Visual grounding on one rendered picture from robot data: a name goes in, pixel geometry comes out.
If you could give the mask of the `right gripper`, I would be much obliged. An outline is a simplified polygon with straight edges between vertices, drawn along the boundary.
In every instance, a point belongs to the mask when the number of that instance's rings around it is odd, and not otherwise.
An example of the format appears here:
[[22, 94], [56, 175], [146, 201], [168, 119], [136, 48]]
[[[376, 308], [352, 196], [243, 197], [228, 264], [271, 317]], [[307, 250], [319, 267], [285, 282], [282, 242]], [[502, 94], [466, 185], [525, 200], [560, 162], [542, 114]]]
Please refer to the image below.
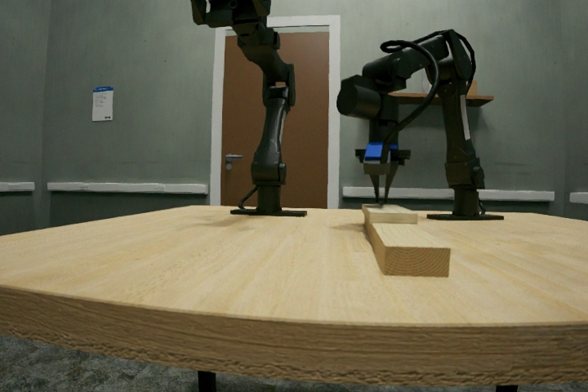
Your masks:
[[230, 26], [240, 36], [254, 33], [256, 25], [263, 22], [263, 16], [270, 14], [271, 6], [271, 0], [208, 0], [210, 12], [207, 12], [206, 0], [190, 1], [196, 25]]

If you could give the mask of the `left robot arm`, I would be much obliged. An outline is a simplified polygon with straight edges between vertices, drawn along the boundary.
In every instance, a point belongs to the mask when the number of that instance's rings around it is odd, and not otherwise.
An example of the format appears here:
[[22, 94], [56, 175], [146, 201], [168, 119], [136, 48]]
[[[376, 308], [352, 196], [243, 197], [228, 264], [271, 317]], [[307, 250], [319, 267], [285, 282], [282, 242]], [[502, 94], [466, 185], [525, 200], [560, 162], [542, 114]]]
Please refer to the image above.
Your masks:
[[[447, 43], [452, 56], [449, 56]], [[427, 218], [437, 221], [503, 221], [504, 216], [479, 214], [477, 189], [485, 189], [485, 176], [470, 137], [466, 108], [466, 82], [472, 74], [470, 58], [453, 29], [418, 45], [429, 50], [439, 64], [440, 86], [436, 93], [442, 106], [447, 137], [447, 162], [444, 165], [449, 189], [454, 190], [452, 214], [427, 214]], [[369, 122], [379, 120], [381, 126], [386, 126], [386, 122], [399, 123], [399, 98], [388, 93], [406, 89], [407, 80], [424, 66], [433, 85], [434, 71], [430, 61], [410, 47], [365, 64], [362, 76], [355, 74], [341, 80], [336, 99], [339, 113]], [[364, 157], [364, 174], [390, 174], [390, 164], [390, 152], [386, 161], [365, 160]]]

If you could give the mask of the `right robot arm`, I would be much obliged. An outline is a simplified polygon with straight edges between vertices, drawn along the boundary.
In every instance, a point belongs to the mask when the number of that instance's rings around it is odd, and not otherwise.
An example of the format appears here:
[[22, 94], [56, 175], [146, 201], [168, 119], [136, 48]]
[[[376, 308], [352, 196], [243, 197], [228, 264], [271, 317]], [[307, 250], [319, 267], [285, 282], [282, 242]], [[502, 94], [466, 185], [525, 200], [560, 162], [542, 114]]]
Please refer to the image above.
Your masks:
[[[296, 90], [294, 64], [283, 62], [277, 52], [275, 59], [275, 51], [280, 49], [280, 37], [278, 35], [277, 41], [277, 35], [278, 32], [267, 27], [267, 16], [263, 16], [263, 22], [256, 25], [254, 33], [238, 35], [238, 46], [245, 57], [265, 71], [262, 100], [266, 116], [261, 142], [251, 165], [252, 184], [257, 186], [257, 207], [230, 210], [231, 215], [307, 215], [307, 211], [282, 210], [280, 207], [281, 185], [286, 185], [284, 179], [287, 176], [287, 166], [281, 154], [283, 125], [291, 106], [295, 106]], [[285, 82], [286, 86], [275, 86], [275, 82]]]

